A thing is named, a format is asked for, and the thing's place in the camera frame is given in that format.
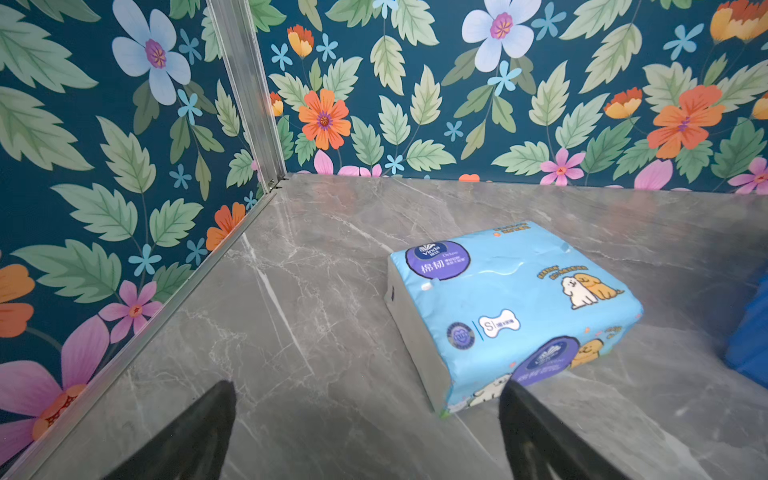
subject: blue tissue package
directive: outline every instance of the blue tissue package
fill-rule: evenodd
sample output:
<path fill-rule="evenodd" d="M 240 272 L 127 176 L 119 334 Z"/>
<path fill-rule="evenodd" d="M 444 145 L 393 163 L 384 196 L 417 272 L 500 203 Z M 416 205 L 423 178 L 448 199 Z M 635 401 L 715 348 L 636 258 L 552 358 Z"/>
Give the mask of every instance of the blue tissue package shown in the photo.
<path fill-rule="evenodd" d="M 626 285 L 532 222 L 393 253 L 385 300 L 442 414 L 591 362 L 643 315 Z"/>

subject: green leaf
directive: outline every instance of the green leaf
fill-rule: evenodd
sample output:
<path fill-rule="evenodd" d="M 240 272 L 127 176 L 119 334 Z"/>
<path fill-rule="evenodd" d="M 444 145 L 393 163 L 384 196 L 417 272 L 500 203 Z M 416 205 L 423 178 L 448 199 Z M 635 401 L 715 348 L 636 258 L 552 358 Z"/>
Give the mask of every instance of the green leaf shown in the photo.
<path fill-rule="evenodd" d="M 456 159 L 444 150 L 445 145 L 432 143 L 431 140 L 417 140 L 411 144 L 406 154 L 406 161 L 413 170 L 440 170 L 443 165 L 454 164 Z"/>
<path fill-rule="evenodd" d="M 221 58 L 219 38 L 216 36 L 214 20 L 210 16 L 208 7 L 203 9 L 203 21 L 200 25 L 203 27 L 203 33 L 200 34 L 200 38 L 205 42 L 205 57 L 203 60 L 214 61 L 217 58 Z"/>
<path fill-rule="evenodd" d="M 352 142 L 357 157 L 366 165 L 375 165 L 384 155 L 382 139 L 373 126 L 366 125 L 358 117 L 352 117 Z"/>
<path fill-rule="evenodd" d="M 379 77 L 383 87 L 389 86 L 397 95 L 402 95 L 402 77 L 406 76 L 403 67 L 406 60 L 401 50 L 400 43 L 388 35 L 381 37 L 371 49 L 373 74 Z"/>
<path fill-rule="evenodd" d="M 270 5 L 271 3 L 272 0 L 248 0 L 253 24 L 261 31 L 269 31 L 270 27 L 286 21 L 287 17 Z"/>
<path fill-rule="evenodd" d="M 640 51 L 643 35 L 634 23 L 627 23 L 606 35 L 603 45 L 592 55 L 594 60 L 587 66 L 589 76 L 580 94 L 595 89 L 599 84 L 611 83 L 620 70 L 626 70 L 632 55 Z"/>
<path fill-rule="evenodd" d="M 240 134 L 240 117 L 237 116 L 232 97 L 230 97 L 221 85 L 221 80 L 216 83 L 216 111 L 221 124 L 221 131 L 228 137 L 236 137 Z"/>
<path fill-rule="evenodd" d="M 531 97 L 532 109 L 528 112 L 528 116 L 535 124 L 547 127 L 563 115 L 565 102 L 568 100 L 568 86 L 571 84 L 570 80 L 565 80 L 567 63 L 566 60 L 559 64 L 547 81 L 538 85 L 536 95 Z"/>
<path fill-rule="evenodd" d="M 72 52 L 55 41 L 46 40 L 50 34 L 27 22 L 24 14 L 0 5 L 0 70 L 5 67 L 30 87 L 40 85 L 64 93 L 64 85 L 73 88 L 93 88 L 98 82 L 87 76 L 67 58 Z"/>
<path fill-rule="evenodd" d="M 488 103 L 488 99 L 493 93 L 493 85 L 483 85 L 477 87 L 475 90 L 470 91 L 467 94 L 467 101 L 458 108 L 456 113 L 453 114 L 454 118 L 466 117 L 471 113 L 476 113 L 485 108 L 485 104 Z"/>
<path fill-rule="evenodd" d="M 227 188 L 237 185 L 242 187 L 253 178 L 253 168 L 250 165 L 253 158 L 247 150 L 242 149 L 235 154 L 235 158 L 230 162 L 230 173 L 227 175 Z"/>
<path fill-rule="evenodd" d="M 483 120 L 480 125 L 472 129 L 472 131 L 469 132 L 469 135 L 467 135 L 467 144 L 464 146 L 464 150 L 462 150 L 462 160 L 475 153 L 475 150 L 482 147 L 484 143 L 485 120 Z"/>
<path fill-rule="evenodd" d="M 573 148 L 583 144 L 594 130 L 595 124 L 603 116 L 601 109 L 609 94 L 598 95 L 589 103 L 579 104 L 573 112 L 566 114 L 563 125 L 554 133 L 563 148 Z"/>
<path fill-rule="evenodd" d="M 149 89 L 149 80 L 139 85 L 139 88 L 134 92 L 134 105 L 136 105 L 134 133 L 140 135 L 160 115 L 160 104 L 154 99 Z"/>
<path fill-rule="evenodd" d="M 46 274 L 38 283 L 61 288 L 57 295 L 76 296 L 76 303 L 93 303 L 112 295 L 122 274 L 120 259 L 107 255 L 97 243 L 92 248 L 76 240 L 65 240 L 66 247 L 32 245 L 11 253 Z"/>
<path fill-rule="evenodd" d="M 459 80 L 465 80 L 472 75 L 472 72 L 475 71 L 475 55 L 477 55 L 479 49 L 480 47 L 477 47 L 465 51 L 453 61 L 454 67 L 445 74 L 445 77 L 440 82 L 443 87 L 454 84 Z"/>
<path fill-rule="evenodd" d="M 179 20 L 185 15 L 194 17 L 195 12 L 200 8 L 200 0 L 170 0 L 170 14 L 174 20 Z"/>
<path fill-rule="evenodd" d="M 166 303 L 191 275 L 192 266 L 189 263 L 179 265 L 178 262 L 174 262 L 168 268 L 165 265 L 161 266 L 152 277 L 152 281 L 157 283 L 157 292 L 152 300 Z"/>
<path fill-rule="evenodd" d="M 739 105 L 768 91 L 768 60 L 752 68 L 742 67 L 733 77 L 721 80 L 717 87 L 723 91 L 723 96 L 715 105 L 725 105 L 725 112 L 736 110 Z"/>
<path fill-rule="evenodd" d="M 51 190 L 77 208 L 70 214 L 72 218 L 87 223 L 85 229 L 89 232 L 102 233 L 102 240 L 119 242 L 131 238 L 136 231 L 136 206 L 126 203 L 117 190 L 110 194 L 99 184 L 93 184 L 93 190 L 72 184 L 54 185 Z"/>
<path fill-rule="evenodd" d="M 491 162 L 491 165 L 507 167 L 508 174 L 535 175 L 541 171 L 541 164 L 549 160 L 549 148 L 543 141 L 533 144 L 525 142 L 525 145 L 515 145 L 509 148 L 509 152 L 499 155 Z"/>
<path fill-rule="evenodd" d="M 200 195 L 203 201 L 208 200 L 208 190 L 210 189 L 210 181 L 213 177 L 210 174 L 210 168 L 205 163 L 205 159 L 200 152 L 197 152 L 197 163 L 194 165 L 194 179 L 197 180 L 200 185 Z"/>
<path fill-rule="evenodd" d="M 523 91 L 529 95 L 536 94 L 536 80 L 533 75 L 533 62 L 525 55 L 520 58 L 509 58 L 509 71 L 520 68 L 522 73 L 512 79 L 512 83 L 519 86 Z"/>
<path fill-rule="evenodd" d="M 107 166 L 117 176 L 114 178 L 125 190 L 142 194 L 152 186 L 157 168 L 149 163 L 149 151 L 141 150 L 138 138 L 123 131 L 104 117 L 96 117 L 101 124 L 106 144 L 101 150 L 111 161 Z"/>
<path fill-rule="evenodd" d="M 205 151 L 215 151 L 222 153 L 224 147 L 221 146 L 219 141 L 214 138 L 214 133 L 210 129 L 205 128 L 202 125 L 192 125 L 192 131 L 194 136 L 197 137 L 197 142 Z"/>
<path fill-rule="evenodd" d="M 310 92 L 310 88 L 301 83 L 298 77 L 290 73 L 282 75 L 273 73 L 270 75 L 270 80 L 277 85 L 277 94 L 283 97 L 293 110 L 299 111 L 299 108 L 306 106 L 304 97 Z"/>
<path fill-rule="evenodd" d="M 600 30 L 608 30 L 616 17 L 627 13 L 632 0 L 589 0 L 576 8 L 576 19 L 560 38 L 573 40 L 584 35 L 590 38 Z"/>
<path fill-rule="evenodd" d="M 323 75 L 323 87 L 332 91 L 337 101 L 346 100 L 352 93 L 353 85 L 357 82 L 355 73 L 361 61 L 362 57 L 352 57 L 346 61 L 340 58 L 335 65 L 328 66 L 328 73 Z"/>
<path fill-rule="evenodd" d="M 511 134 L 514 134 L 518 130 L 515 125 L 515 119 L 512 118 L 512 106 L 504 98 L 495 95 L 493 96 L 491 119 L 493 120 L 493 123 L 501 125 Z"/>
<path fill-rule="evenodd" d="M 408 125 L 408 115 L 402 113 L 400 104 L 392 103 L 384 95 L 379 95 L 382 103 L 382 112 L 379 114 L 384 140 L 392 145 L 400 145 L 406 141 L 411 133 L 411 126 Z"/>
<path fill-rule="evenodd" d="M 720 178 L 731 178 L 749 168 L 750 163 L 766 146 L 763 129 L 755 131 L 755 125 L 746 118 L 739 118 L 730 138 L 720 141 L 720 151 L 715 154 L 712 173 Z"/>
<path fill-rule="evenodd" d="M 310 86 L 314 91 L 318 91 L 323 86 L 323 73 L 320 71 L 320 62 L 317 58 L 310 68 Z"/>
<path fill-rule="evenodd" d="M 440 116 L 440 84 L 435 83 L 432 70 L 424 65 L 422 83 L 415 84 L 411 95 L 411 117 L 419 125 L 431 124 Z"/>
<path fill-rule="evenodd" d="M 704 86 L 709 87 L 714 84 L 718 78 L 723 74 L 728 60 L 725 58 L 725 54 L 722 54 L 720 58 L 712 62 L 712 65 L 707 69 L 707 74 L 704 75 Z"/>
<path fill-rule="evenodd" d="M 299 158 L 299 165 L 304 165 L 306 161 L 312 158 L 316 150 L 315 141 L 307 139 L 304 133 L 300 133 L 299 137 L 296 138 L 296 156 Z"/>
<path fill-rule="evenodd" d="M 675 158 L 675 164 L 680 175 L 685 175 L 689 184 L 699 177 L 701 169 L 709 166 L 712 156 L 711 146 L 712 142 L 705 140 L 693 150 L 688 150 L 685 147 L 680 149 L 680 153 Z"/>
<path fill-rule="evenodd" d="M 202 209 L 200 204 L 184 203 L 183 198 L 173 203 L 166 200 L 160 210 L 154 209 L 149 216 L 149 233 L 152 240 L 159 247 L 175 247 L 179 244 L 179 239 L 186 237 L 188 230 L 194 227 L 192 220 Z"/>
<path fill-rule="evenodd" d="M 93 168 L 70 144 L 78 141 L 57 124 L 58 117 L 38 107 L 35 97 L 13 88 L 0 87 L 0 144 L 8 155 L 21 161 L 22 155 L 45 170 L 59 165 L 70 170 Z"/>
<path fill-rule="evenodd" d="M 170 126 L 170 137 L 174 140 L 170 143 L 170 163 L 176 164 L 192 142 L 187 117 L 177 118 Z"/>
<path fill-rule="evenodd" d="M 674 62 L 671 67 L 653 64 L 643 67 L 648 85 L 643 87 L 645 101 L 653 105 L 650 109 L 659 113 L 667 105 L 680 106 L 680 95 L 696 87 L 696 78 L 689 68 Z"/>
<path fill-rule="evenodd" d="M 648 147 L 648 140 L 645 138 L 634 142 L 634 146 L 625 150 L 624 155 L 616 162 L 618 167 L 614 170 L 614 180 L 644 167 L 656 157 L 658 151 L 658 148 Z"/>
<path fill-rule="evenodd" d="M 314 28 L 323 31 L 323 21 L 317 13 L 317 0 L 299 0 L 299 12 L 310 20 Z"/>
<path fill-rule="evenodd" d="M 280 136 L 280 146 L 283 149 L 283 160 L 288 161 L 293 156 L 293 132 L 290 130 L 290 117 L 282 117 L 277 122 L 277 134 Z"/>
<path fill-rule="evenodd" d="M 399 0 L 397 10 L 392 12 L 392 27 L 397 28 L 400 38 L 416 45 L 437 45 L 437 37 L 432 30 L 435 21 L 427 10 L 429 5 L 423 0 Z"/>
<path fill-rule="evenodd" d="M 628 118 L 613 128 L 606 128 L 596 139 L 589 140 L 587 155 L 579 166 L 588 174 L 596 174 L 613 165 L 629 143 L 628 135 L 636 121 L 637 118 Z"/>

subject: cartoon dog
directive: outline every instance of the cartoon dog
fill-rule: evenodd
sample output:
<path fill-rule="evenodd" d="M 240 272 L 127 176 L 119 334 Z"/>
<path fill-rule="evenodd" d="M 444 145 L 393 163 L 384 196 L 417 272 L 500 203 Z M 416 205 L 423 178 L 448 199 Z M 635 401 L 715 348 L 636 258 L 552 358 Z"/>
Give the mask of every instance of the cartoon dog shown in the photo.
<path fill-rule="evenodd" d="M 598 298 L 572 276 L 563 277 L 563 293 L 571 298 L 571 308 L 573 310 L 598 302 Z"/>
<path fill-rule="evenodd" d="M 473 407 L 483 402 L 487 402 L 488 400 L 497 399 L 498 397 L 502 396 L 504 385 L 506 385 L 507 380 L 509 380 L 509 377 L 511 376 L 511 373 L 502 375 L 493 382 L 490 382 L 488 385 L 475 392 L 475 398 L 469 401 L 469 406 Z"/>
<path fill-rule="evenodd" d="M 577 273 L 574 278 L 578 280 L 581 285 L 587 287 L 587 290 L 594 293 L 594 295 L 600 300 L 608 300 L 614 298 L 619 293 L 624 293 L 623 290 L 614 290 L 605 283 L 602 283 L 599 278 L 586 273 Z"/>

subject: white cartoon dog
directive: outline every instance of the white cartoon dog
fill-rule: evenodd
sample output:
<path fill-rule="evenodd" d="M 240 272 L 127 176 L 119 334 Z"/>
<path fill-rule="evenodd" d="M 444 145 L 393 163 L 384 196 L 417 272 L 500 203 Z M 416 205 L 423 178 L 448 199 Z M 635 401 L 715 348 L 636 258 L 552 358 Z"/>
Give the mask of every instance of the white cartoon dog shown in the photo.
<path fill-rule="evenodd" d="M 563 293 L 571 298 L 571 308 L 576 310 L 580 306 L 591 305 L 598 302 L 594 293 L 582 285 L 572 276 L 563 277 Z"/>

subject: purple circle label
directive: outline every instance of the purple circle label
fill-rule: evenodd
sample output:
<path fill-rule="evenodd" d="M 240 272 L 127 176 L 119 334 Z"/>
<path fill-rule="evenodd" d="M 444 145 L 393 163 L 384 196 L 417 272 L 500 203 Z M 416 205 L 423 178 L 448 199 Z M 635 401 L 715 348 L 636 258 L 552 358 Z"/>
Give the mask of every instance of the purple circle label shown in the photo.
<path fill-rule="evenodd" d="M 523 386 L 548 379 L 567 369 L 578 353 L 579 345 L 570 336 L 560 336 L 546 342 L 529 356 L 512 375 Z"/>
<path fill-rule="evenodd" d="M 429 279 L 447 280 L 469 268 L 469 252 L 456 242 L 434 242 L 406 252 L 411 270 Z"/>

